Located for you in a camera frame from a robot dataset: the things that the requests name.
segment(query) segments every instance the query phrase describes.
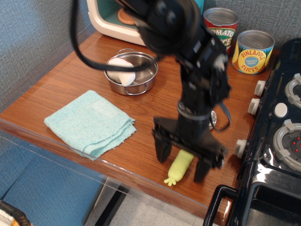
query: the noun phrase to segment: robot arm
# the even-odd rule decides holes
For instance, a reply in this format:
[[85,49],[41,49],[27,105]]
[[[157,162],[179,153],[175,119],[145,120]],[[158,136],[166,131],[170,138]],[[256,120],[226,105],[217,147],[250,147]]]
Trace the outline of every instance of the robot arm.
[[212,108],[228,96],[226,49],[205,25],[194,0],[117,2],[135,20],[147,48],[158,55],[175,55],[190,76],[184,79],[210,89]]
[[[175,145],[199,158],[195,181],[210,168],[221,167],[227,150],[210,133],[211,111],[229,95],[228,55],[218,37],[205,25],[194,0],[116,0],[130,14],[147,48],[158,55],[174,55],[181,65],[182,97],[177,120],[154,118],[157,158],[166,160]],[[87,65],[107,71],[140,71],[92,62],[79,51],[76,36],[77,0],[73,0],[71,41]]]

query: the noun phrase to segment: floor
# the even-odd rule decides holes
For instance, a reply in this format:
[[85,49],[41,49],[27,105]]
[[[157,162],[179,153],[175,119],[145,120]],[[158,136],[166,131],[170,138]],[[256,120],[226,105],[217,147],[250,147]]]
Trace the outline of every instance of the floor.
[[[106,186],[85,226],[94,226],[115,190]],[[200,226],[203,219],[131,189],[110,226]]]

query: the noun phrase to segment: metal pot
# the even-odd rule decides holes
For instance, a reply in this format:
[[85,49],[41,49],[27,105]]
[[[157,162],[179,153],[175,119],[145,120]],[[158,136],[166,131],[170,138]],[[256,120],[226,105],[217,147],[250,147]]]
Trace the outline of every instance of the metal pot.
[[[126,52],[126,53],[121,53],[122,51],[125,50],[131,50],[132,52]],[[112,57],[110,60],[113,58],[122,58],[130,63],[132,63],[134,66],[139,66],[142,65],[148,61],[154,60],[153,57],[151,57],[148,54],[141,53],[141,52],[135,52],[131,48],[126,48],[120,50],[116,56]],[[155,77],[158,72],[158,64],[155,63],[151,67],[145,69],[144,71],[141,72],[136,72],[136,78],[133,81],[133,83],[127,87],[122,86],[120,83],[115,82],[114,80],[110,79],[108,77],[108,74],[106,71],[104,71],[104,74],[106,78],[109,80],[111,88],[123,95],[130,95],[130,96],[135,96],[135,95],[140,95],[145,93],[147,90],[150,90],[154,83],[155,83]]]

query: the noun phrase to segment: blue chair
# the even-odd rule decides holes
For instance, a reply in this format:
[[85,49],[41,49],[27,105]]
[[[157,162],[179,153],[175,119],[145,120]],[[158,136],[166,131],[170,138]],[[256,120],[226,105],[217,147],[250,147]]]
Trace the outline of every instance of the blue chair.
[[46,157],[2,138],[0,144],[0,199],[34,226],[84,225],[103,187],[91,176],[98,173],[37,147]]

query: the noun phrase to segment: pot handle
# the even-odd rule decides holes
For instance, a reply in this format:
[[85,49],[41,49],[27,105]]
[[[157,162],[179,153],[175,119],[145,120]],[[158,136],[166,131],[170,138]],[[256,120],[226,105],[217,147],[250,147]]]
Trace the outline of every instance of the pot handle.
[[235,201],[238,198],[238,190],[226,186],[226,185],[219,185],[215,189],[215,192],[213,194],[212,200],[210,202],[206,217],[204,219],[203,226],[211,226],[213,224],[215,215],[218,211],[218,208],[220,206],[222,198],[227,197],[233,200],[231,210],[233,210],[233,207],[235,205]]
[[124,87],[124,89],[126,90],[126,92],[127,92],[128,95],[130,95],[130,96],[136,96],[136,95],[140,95],[140,94],[143,94],[143,93],[146,92],[146,86],[147,86],[146,83],[144,84],[144,86],[145,86],[145,90],[142,91],[141,93],[129,93],[126,87]]
[[131,50],[131,51],[135,52],[135,50],[133,50],[132,48],[124,48],[122,50],[119,50],[117,55],[119,55],[122,51],[126,51],[126,50]]

